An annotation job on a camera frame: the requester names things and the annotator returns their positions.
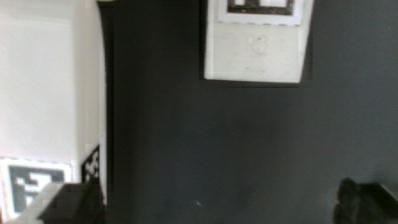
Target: dark gray surface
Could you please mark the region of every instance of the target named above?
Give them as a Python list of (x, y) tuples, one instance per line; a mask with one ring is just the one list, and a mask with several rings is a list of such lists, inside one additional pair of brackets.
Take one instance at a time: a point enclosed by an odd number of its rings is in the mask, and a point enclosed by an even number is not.
[(398, 1), (318, 0), (291, 88), (201, 80), (199, 6), (115, 6), (108, 223), (330, 223), (341, 179), (398, 182)]

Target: white panel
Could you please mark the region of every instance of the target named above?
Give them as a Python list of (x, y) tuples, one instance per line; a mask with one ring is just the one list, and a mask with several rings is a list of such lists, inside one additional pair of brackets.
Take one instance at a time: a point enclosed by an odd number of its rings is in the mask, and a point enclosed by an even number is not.
[(291, 16), (247, 15), (227, 12), (225, 0), (210, 0), (206, 79), (300, 82), (313, 0), (295, 3)]

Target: black object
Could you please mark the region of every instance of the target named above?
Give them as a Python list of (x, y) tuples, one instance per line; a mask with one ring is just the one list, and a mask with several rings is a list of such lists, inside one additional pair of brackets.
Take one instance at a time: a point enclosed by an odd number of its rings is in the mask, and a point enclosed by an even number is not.
[(99, 180), (66, 184), (39, 216), (44, 224), (103, 224), (105, 205)]
[(341, 181), (339, 203), (334, 208), (334, 224), (398, 223), (398, 201), (384, 185)]

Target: qr code tag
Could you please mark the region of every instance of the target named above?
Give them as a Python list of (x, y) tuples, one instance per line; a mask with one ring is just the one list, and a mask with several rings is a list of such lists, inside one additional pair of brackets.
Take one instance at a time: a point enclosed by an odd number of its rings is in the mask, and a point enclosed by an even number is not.
[(21, 159), (0, 159), (2, 215), (14, 219), (50, 183), (71, 182), (71, 165)]
[(89, 183), (92, 178), (99, 178), (99, 146), (82, 164), (82, 183)]

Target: black wall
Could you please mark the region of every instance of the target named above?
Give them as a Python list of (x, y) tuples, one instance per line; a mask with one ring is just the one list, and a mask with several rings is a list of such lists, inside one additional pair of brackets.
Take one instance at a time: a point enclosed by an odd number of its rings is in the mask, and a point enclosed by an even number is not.
[(398, 183), (398, 1), (316, 0), (298, 86), (202, 80), (199, 0), (114, 8), (108, 223), (332, 223)]

